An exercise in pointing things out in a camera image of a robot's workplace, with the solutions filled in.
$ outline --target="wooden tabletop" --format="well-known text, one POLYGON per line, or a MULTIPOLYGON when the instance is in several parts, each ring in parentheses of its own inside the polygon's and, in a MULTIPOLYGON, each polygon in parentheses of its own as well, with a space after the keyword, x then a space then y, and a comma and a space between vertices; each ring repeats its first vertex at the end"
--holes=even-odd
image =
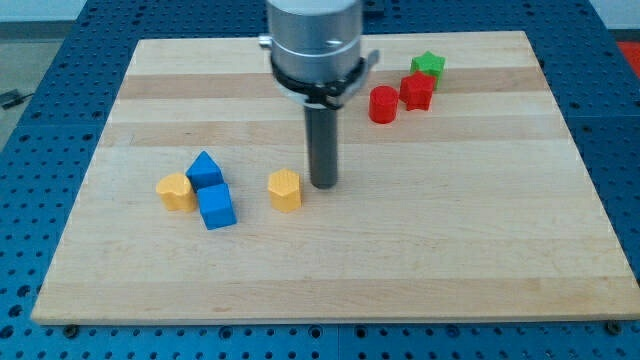
POLYGON ((309 184, 300 106, 256 39, 143 40, 32 317, 43 324, 626 319, 640 289, 522 32, 381 35, 339 113, 340 179, 309 184), (447 58, 428 112, 387 126, 368 93, 447 58), (154 193, 206 150, 238 224, 154 193), (303 207, 267 178, 304 178, 303 207))

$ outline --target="yellow block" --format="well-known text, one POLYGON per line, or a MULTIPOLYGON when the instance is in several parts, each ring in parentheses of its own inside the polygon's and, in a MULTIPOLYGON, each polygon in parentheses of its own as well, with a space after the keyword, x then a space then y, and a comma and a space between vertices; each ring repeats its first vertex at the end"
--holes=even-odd
POLYGON ((191 182, 182 173, 167 175, 156 185, 156 193, 169 211, 192 212, 198 208, 198 198, 191 182))
POLYGON ((274 209, 290 212, 302 206, 302 183, 298 173, 289 169, 276 171, 269 175, 268 188, 274 209))

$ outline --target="blue pegboard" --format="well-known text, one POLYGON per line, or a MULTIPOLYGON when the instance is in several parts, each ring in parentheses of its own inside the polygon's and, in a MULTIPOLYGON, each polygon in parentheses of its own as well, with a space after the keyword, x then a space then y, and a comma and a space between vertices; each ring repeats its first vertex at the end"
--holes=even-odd
MULTIPOLYGON (((640 86, 589 2, 374 5, 366 33, 526 31, 640 276, 640 86)), ((264 9, 259 0, 87 2, 0 155, 0 359, 640 359, 640 322, 184 328, 31 322, 137 41, 255 36, 266 30, 264 9)))

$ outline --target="green block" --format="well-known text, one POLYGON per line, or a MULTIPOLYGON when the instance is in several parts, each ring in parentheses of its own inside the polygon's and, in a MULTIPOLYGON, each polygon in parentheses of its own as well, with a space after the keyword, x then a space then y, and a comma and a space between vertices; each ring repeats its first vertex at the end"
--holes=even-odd
POLYGON ((440 82, 440 75, 442 75, 442 71, 444 70, 445 60, 446 59, 444 57, 435 55, 431 51, 427 51, 421 56, 411 59, 410 72, 413 74, 416 71, 421 71, 427 75, 435 76, 438 79, 436 81, 437 88, 438 83, 440 82))

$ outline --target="blue cube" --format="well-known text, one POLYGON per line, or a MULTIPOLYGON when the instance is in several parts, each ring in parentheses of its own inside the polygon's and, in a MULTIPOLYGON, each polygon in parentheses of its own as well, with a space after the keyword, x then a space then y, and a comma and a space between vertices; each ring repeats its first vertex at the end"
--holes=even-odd
POLYGON ((200 215, 202 215, 207 230, 237 223, 227 184, 202 188, 197 195, 200 215))
POLYGON ((186 175, 195 192, 208 186, 224 183, 220 167, 218 167, 218 164, 211 159, 206 151, 198 155, 189 170, 187 170, 186 175))

